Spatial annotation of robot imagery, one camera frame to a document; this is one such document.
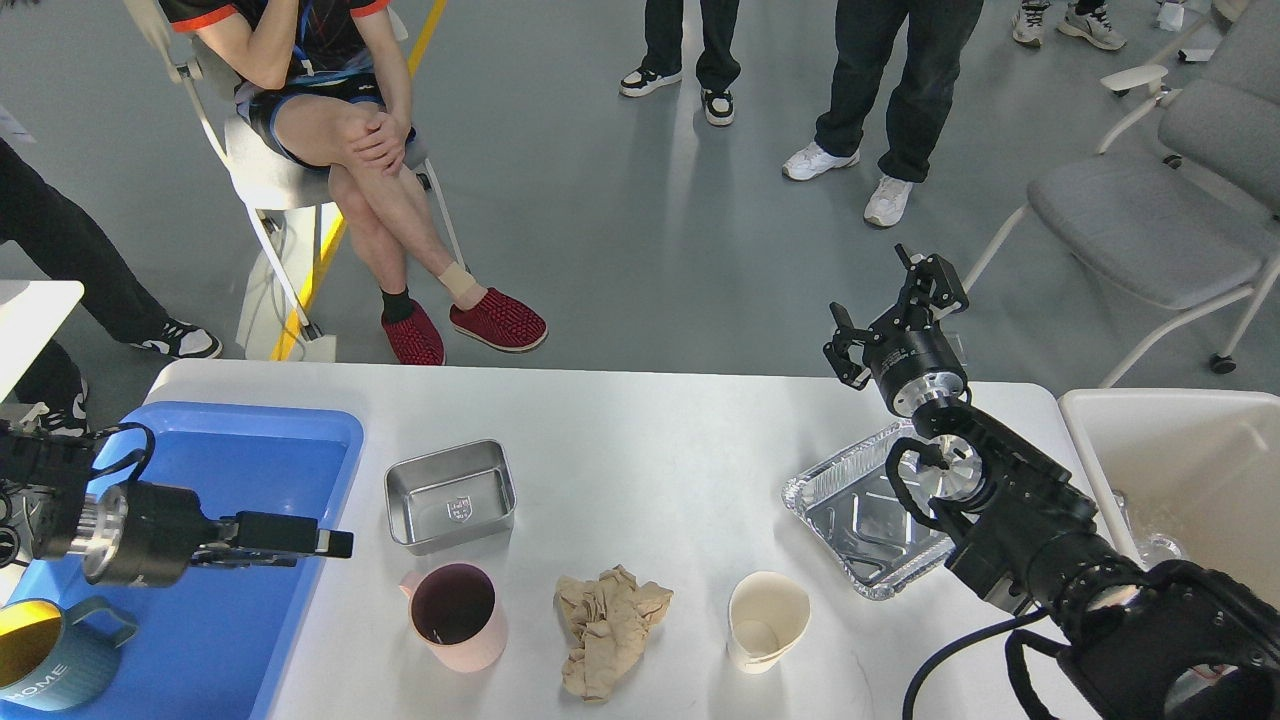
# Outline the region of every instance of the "black shorts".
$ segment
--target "black shorts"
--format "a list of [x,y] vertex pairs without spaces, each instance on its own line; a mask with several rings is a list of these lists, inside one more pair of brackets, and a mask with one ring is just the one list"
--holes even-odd
[[[383,100],[383,92],[378,88],[378,78],[374,77],[374,73],[357,73],[323,85],[287,85],[280,90],[264,90],[250,99],[248,108],[243,109],[241,114],[247,111],[246,119],[250,127],[253,128],[253,132],[271,150],[312,170],[328,170],[329,168],[319,168],[303,161],[293,152],[289,152],[280,143],[279,138],[275,137],[275,114],[280,111],[280,106],[284,105],[285,100],[300,95],[319,95],[351,104],[374,102],[379,108],[387,108],[387,101]],[[412,142],[416,135],[417,132],[410,128],[406,143]]]

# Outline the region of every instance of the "hand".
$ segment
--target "hand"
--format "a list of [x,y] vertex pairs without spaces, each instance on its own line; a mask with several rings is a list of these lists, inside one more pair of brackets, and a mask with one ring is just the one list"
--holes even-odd
[[369,131],[365,137],[348,143],[366,168],[381,170],[384,176],[399,173],[404,163],[404,135],[396,118],[387,113],[378,113],[369,119],[365,126]]

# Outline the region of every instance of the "crumpled paper towel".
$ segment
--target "crumpled paper towel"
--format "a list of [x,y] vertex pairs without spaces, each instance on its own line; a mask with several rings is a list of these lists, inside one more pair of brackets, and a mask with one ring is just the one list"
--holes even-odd
[[561,577],[556,600],[577,639],[561,674],[564,689],[586,702],[604,702],[618,682],[644,655],[649,629],[662,623],[672,591],[636,578],[622,565],[600,573],[598,580]]

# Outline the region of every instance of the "yellow floor line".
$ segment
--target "yellow floor line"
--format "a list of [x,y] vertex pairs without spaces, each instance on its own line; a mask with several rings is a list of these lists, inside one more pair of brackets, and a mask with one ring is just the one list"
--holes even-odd
[[[422,55],[426,54],[426,46],[430,45],[431,36],[435,35],[435,27],[440,24],[440,15],[444,14],[445,5],[448,5],[448,0],[435,0],[431,5],[431,12],[426,15],[426,22],[422,23],[422,32],[419,33],[417,41],[413,42],[413,50],[410,51],[406,60],[408,64],[408,77],[411,78],[417,74],[417,68],[422,63]],[[312,264],[311,272],[307,273],[307,279],[298,290],[298,302],[302,304],[305,310],[311,309],[311,301],[315,299],[316,292],[320,291],[320,283],[324,282],[325,273],[329,272],[329,264],[338,254],[338,247],[342,246],[342,236],[346,229],[347,222],[343,219],[342,213],[338,213],[324,236],[324,242],[320,243],[320,258]],[[280,331],[280,337],[275,341],[271,360],[288,360],[289,352],[293,351],[293,346],[297,343],[301,333],[302,323],[298,320],[298,314],[291,310],[288,319],[284,322],[284,328]]]

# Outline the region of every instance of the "black jeans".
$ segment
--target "black jeans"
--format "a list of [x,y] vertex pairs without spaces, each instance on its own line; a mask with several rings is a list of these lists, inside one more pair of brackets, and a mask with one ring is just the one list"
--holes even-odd
[[[81,305],[116,341],[160,336],[169,314],[133,277],[102,228],[0,140],[0,242],[6,240],[50,278],[83,283]],[[41,350],[14,386],[23,404],[65,405],[77,392],[79,370],[56,342]]]
[[951,113],[960,51],[980,14],[982,0],[838,0],[840,56],[831,78],[831,110],[818,117],[814,141],[841,158],[858,150],[893,38],[910,18],[906,67],[888,100],[888,152],[879,159],[879,168],[890,177],[923,182]]
[[[730,53],[737,0],[701,0],[703,54],[698,58],[698,83],[712,92],[724,92],[742,72]],[[684,40],[685,1],[648,0],[644,6],[644,40],[649,46],[640,67],[660,76],[680,73],[680,44]]]

